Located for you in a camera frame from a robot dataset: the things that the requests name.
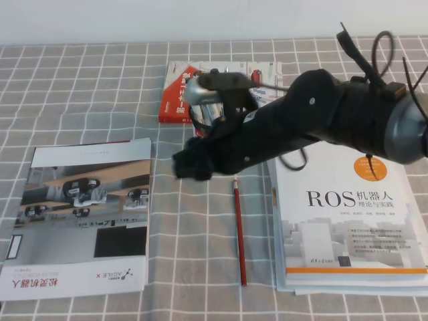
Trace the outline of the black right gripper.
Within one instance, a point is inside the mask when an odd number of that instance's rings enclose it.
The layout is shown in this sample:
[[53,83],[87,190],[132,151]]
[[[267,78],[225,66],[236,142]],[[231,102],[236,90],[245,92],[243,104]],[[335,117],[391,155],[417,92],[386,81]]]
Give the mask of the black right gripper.
[[212,174],[232,175],[247,167],[301,149],[301,136],[290,124],[290,98],[300,87],[296,78],[284,95],[259,107],[250,90],[259,83],[240,73],[202,74],[187,81],[190,105],[220,102],[224,117],[214,121],[204,138],[190,138],[172,156],[178,179],[208,181]]

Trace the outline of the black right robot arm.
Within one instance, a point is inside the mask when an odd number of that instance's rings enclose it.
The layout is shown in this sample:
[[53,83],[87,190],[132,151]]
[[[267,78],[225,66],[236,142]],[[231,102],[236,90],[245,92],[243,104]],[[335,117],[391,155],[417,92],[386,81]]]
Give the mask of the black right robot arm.
[[251,95],[254,87],[237,72],[189,80],[185,100],[220,102],[224,115],[173,155],[176,177],[234,175],[320,141],[402,165],[427,156],[427,96],[410,86],[392,82],[378,89],[319,69],[298,76],[284,96],[263,107]]

